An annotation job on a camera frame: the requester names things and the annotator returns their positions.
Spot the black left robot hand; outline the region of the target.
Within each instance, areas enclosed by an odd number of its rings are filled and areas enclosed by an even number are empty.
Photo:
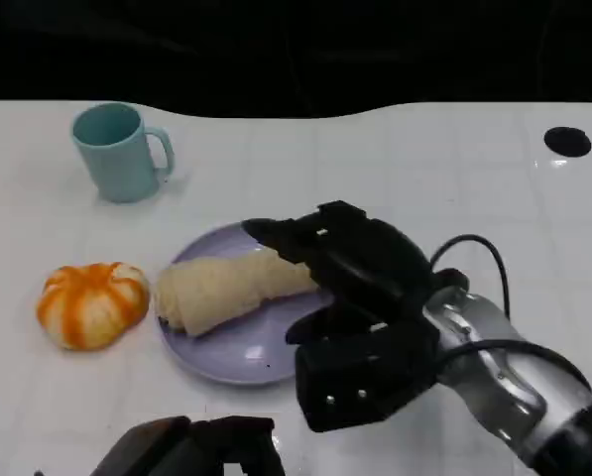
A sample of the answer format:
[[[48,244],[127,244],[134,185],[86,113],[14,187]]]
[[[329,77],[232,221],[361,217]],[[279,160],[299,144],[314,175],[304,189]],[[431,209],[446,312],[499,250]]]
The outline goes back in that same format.
[[[274,421],[228,416],[192,421],[166,417],[131,427],[93,470],[95,475],[222,475],[237,464],[245,475],[283,475],[272,440]]]

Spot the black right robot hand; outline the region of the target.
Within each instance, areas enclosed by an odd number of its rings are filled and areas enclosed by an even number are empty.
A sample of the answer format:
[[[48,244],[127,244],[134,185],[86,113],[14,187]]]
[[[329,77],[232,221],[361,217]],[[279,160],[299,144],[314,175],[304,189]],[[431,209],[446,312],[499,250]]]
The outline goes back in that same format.
[[[422,250],[394,226],[345,201],[284,220],[252,218],[243,229],[292,263],[304,264],[332,304],[292,325],[289,344],[304,344],[420,319],[434,277]]]

